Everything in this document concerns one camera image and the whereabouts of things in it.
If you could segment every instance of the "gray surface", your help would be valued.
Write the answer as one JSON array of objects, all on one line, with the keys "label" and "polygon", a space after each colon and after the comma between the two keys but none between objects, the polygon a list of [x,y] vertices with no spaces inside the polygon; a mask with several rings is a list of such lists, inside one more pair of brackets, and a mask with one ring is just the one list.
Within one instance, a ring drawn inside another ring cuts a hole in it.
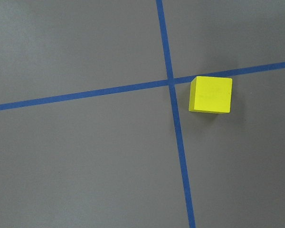
[{"label": "gray surface", "polygon": [[285,61],[285,0],[164,0],[174,77]]},{"label": "gray surface", "polygon": [[0,112],[0,228],[188,227],[167,94]]},{"label": "gray surface", "polygon": [[0,103],[162,79],[153,0],[0,0]]},{"label": "gray surface", "polygon": [[285,228],[285,70],[234,77],[230,114],[176,89],[197,227]]}]

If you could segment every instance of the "blue tape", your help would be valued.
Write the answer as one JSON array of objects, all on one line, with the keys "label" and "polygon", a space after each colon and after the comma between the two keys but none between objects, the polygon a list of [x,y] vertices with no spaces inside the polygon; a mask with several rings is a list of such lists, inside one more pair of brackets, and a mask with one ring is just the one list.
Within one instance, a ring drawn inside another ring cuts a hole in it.
[{"label": "blue tape", "polygon": [[173,69],[172,69],[171,55],[170,55],[169,42],[168,42],[168,34],[167,34],[162,0],[156,0],[156,5],[157,5],[158,19],[159,19],[160,29],[161,29],[161,40],[162,40],[163,53],[165,57],[168,86],[169,86],[169,92],[170,92],[170,100],[171,100],[177,148],[179,151],[180,171],[181,171],[182,183],[183,183],[184,193],[185,193],[189,227],[195,228],[195,219],[194,219],[194,213],[193,213],[193,204],[192,204],[192,199],[191,199],[191,191],[190,191],[189,177],[188,177],[188,171],[187,171],[186,156],[185,156],[184,143],[183,143],[183,138],[182,138],[182,133],[181,133],[181,125],[180,125],[181,121],[180,121],[179,109],[177,105],[177,98],[176,98],[176,92],[175,92],[175,86],[174,86]]},{"label": "blue tape", "polygon": [[[269,70],[279,70],[284,68],[285,68],[285,62],[282,62],[282,63],[272,63],[267,65],[252,66],[252,67],[226,70],[226,71],[218,71],[218,72],[199,74],[199,75],[213,76],[213,77],[230,77],[230,76],[245,75],[245,74],[257,73]],[[174,83],[175,84],[188,83],[191,82],[196,76],[198,75],[175,78]]]},{"label": "blue tape", "polygon": [[41,104],[43,105],[43,104],[54,103],[54,102],[75,100],[75,99],[87,98],[87,97],[92,97],[92,96],[117,94],[117,93],[122,93],[122,92],[155,88],[155,87],[161,87],[161,86],[167,86],[167,85],[168,85],[167,80],[161,80],[161,81],[139,83],[139,84],[134,84],[134,85],[125,85],[125,86],[119,86],[119,87],[113,87],[113,88],[107,88],[107,89],[98,89],[98,90],[86,91],[86,92],[75,93],[75,94],[44,97],[44,98],[39,98],[39,99],[27,100],[27,101],[0,104],[0,111],[6,110],[6,109],[33,106],[33,105],[41,105]]}]

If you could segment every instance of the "yellow cube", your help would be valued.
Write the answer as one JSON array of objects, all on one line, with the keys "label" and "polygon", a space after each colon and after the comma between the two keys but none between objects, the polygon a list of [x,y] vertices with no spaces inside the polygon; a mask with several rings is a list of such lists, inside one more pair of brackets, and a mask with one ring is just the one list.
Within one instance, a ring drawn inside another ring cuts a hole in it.
[{"label": "yellow cube", "polygon": [[230,113],[232,78],[197,76],[191,82],[189,111]]}]

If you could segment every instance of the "cube side face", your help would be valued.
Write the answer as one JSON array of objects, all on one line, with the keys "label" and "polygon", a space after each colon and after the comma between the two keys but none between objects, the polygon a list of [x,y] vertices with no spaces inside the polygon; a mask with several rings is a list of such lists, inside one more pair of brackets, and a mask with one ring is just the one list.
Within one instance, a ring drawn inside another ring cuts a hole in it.
[{"label": "cube side face", "polygon": [[193,81],[191,81],[190,84],[189,111],[191,112],[194,112],[195,93],[196,93],[196,78],[193,79]]},{"label": "cube side face", "polygon": [[195,112],[229,113],[231,103],[231,78],[196,77]]}]

